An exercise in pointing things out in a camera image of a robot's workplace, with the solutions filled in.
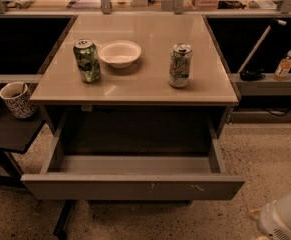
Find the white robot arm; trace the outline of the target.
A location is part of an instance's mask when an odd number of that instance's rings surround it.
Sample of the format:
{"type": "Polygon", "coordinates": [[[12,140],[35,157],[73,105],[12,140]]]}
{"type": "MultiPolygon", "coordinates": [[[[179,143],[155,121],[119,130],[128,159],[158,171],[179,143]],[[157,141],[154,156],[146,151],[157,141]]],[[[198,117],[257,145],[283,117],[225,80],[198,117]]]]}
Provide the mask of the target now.
{"type": "Polygon", "coordinates": [[[262,236],[257,240],[291,240],[291,191],[249,212],[262,236]]]}

